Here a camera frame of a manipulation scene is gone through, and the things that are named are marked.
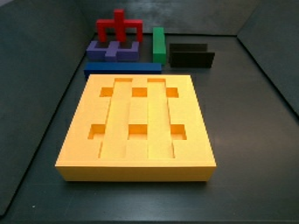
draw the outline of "rectangular slot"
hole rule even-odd
[[[147,140],[147,124],[128,124],[128,140]]]
[[[113,88],[112,87],[103,87],[100,89],[99,97],[111,97],[113,94]]]
[[[168,87],[166,89],[166,95],[167,97],[179,98],[178,87]]]
[[[88,132],[88,139],[100,139],[103,140],[105,134],[105,124],[91,124],[89,132]]]
[[[96,49],[103,49],[103,48],[108,48],[108,42],[99,42],[95,45]]]
[[[120,42],[120,45],[119,45],[119,48],[120,49],[131,49],[132,48],[132,43],[131,42]]]
[[[147,82],[164,82],[164,79],[159,79],[159,78],[156,78],[156,79],[147,79]]]
[[[147,97],[147,87],[134,87],[132,88],[134,97]]]
[[[119,82],[132,82],[134,79],[132,78],[115,78],[115,81],[119,81]]]
[[[171,124],[172,140],[187,140],[183,124]]]

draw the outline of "toy block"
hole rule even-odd
[[[143,41],[143,20],[126,19],[126,11],[115,10],[115,19],[97,20],[97,39],[100,42],[107,41],[107,28],[115,28],[116,40],[120,42],[127,41],[127,28],[136,28],[136,40]]]
[[[119,41],[111,41],[108,44],[108,49],[105,54],[107,62],[117,62],[117,48],[119,48]]]
[[[91,74],[160,74],[160,63],[88,62],[84,68],[85,78]]]
[[[154,28],[154,62],[166,64],[164,28]]]
[[[215,52],[206,44],[170,44],[171,67],[211,67]]]
[[[55,166],[67,181],[208,181],[191,76],[92,74]]]
[[[139,60],[139,42],[134,42],[131,48],[119,48],[119,41],[111,41],[108,48],[100,47],[100,43],[91,41],[87,49],[87,55],[91,60],[138,61]]]
[[[87,49],[87,56],[91,60],[104,60],[107,54],[107,48],[100,47],[97,41],[91,41]]]
[[[131,48],[119,48],[116,52],[117,61],[138,61],[139,60],[139,42],[134,41]]]

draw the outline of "black block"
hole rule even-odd
[[[171,67],[211,67],[215,52],[207,44],[170,44]]]

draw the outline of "gray wall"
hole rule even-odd
[[[260,0],[76,0],[95,29],[99,18],[112,18],[113,9],[126,18],[144,20],[144,32],[154,26],[167,33],[238,35]]]
[[[0,215],[92,36],[72,0],[15,0],[0,7]]]
[[[299,1],[264,0],[238,38],[299,115]]]
[[[13,0],[0,0],[0,6],[4,4],[8,4],[9,2],[12,2]]]

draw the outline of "green block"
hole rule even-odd
[[[164,28],[154,28],[154,62],[166,64]]]

